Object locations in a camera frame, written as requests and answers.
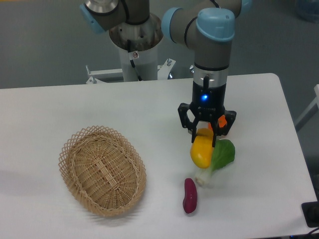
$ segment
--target light blue joint cap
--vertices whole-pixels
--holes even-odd
[[[80,5],[80,10],[86,22],[90,25],[95,34],[105,32],[105,30],[99,25],[99,23],[92,17],[90,12],[86,9],[84,4]]]
[[[168,38],[169,40],[173,41],[170,35],[170,21],[174,15],[174,13],[181,9],[180,7],[172,7],[171,9],[167,10],[163,16],[163,19],[161,21],[161,31],[163,32],[163,35]]]
[[[253,5],[252,0],[241,0],[240,14],[247,13],[251,9],[252,5]]]
[[[197,29],[209,39],[231,41],[235,35],[235,15],[223,8],[206,8],[199,12]]]

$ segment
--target white table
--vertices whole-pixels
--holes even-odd
[[[191,90],[191,79],[0,90],[0,238],[248,239],[310,231],[301,203],[316,196],[273,74],[229,77],[235,162],[208,188],[197,187],[196,213],[184,213],[184,179],[196,167],[177,107],[190,103]],[[121,132],[146,166],[145,194],[124,217],[87,212],[60,176],[63,144],[92,125]]]

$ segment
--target yellow bell pepper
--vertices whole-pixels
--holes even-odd
[[[193,145],[190,148],[190,157],[199,168],[208,168],[211,163],[211,156],[214,148],[213,131],[207,128],[200,128]]]

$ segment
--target gray floor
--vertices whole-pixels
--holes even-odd
[[[151,0],[151,11],[162,17],[170,7],[194,2]],[[108,35],[92,33],[80,3],[0,2],[0,88],[84,84],[86,64],[91,70],[120,68]],[[165,39],[159,62],[168,57],[177,61],[176,76],[189,76],[192,52]],[[296,120],[319,84],[319,24],[299,18],[293,0],[254,0],[251,11],[237,19],[230,74],[267,72],[280,77]],[[319,174],[319,113],[298,135],[311,175]]]

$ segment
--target blue indicator light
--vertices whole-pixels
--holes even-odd
[[[202,101],[206,101],[208,99],[208,95],[203,95],[202,97],[201,97],[201,100]]]

